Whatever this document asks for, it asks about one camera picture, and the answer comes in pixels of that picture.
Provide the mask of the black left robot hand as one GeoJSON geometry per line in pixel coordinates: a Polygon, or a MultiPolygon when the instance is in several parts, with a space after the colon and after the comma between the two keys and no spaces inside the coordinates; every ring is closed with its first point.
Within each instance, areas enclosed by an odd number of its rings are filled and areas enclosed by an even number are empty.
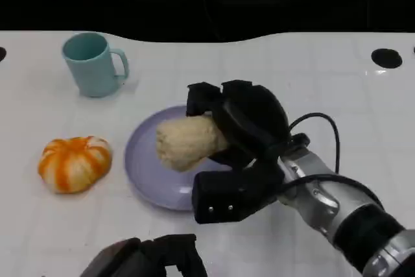
{"type": "Polygon", "coordinates": [[[102,249],[81,276],[167,277],[167,267],[176,267],[183,277],[207,275],[196,249],[195,234],[118,241],[102,249]]]}

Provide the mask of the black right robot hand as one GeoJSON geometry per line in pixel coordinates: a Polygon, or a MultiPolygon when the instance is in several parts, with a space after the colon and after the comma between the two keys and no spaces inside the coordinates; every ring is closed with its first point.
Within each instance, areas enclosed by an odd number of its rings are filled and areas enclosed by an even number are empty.
{"type": "Polygon", "coordinates": [[[242,169],[254,159],[272,159],[284,152],[291,133],[287,114],[276,96],[262,85],[245,80],[188,85],[186,115],[209,113],[228,147],[210,160],[242,169]]]}

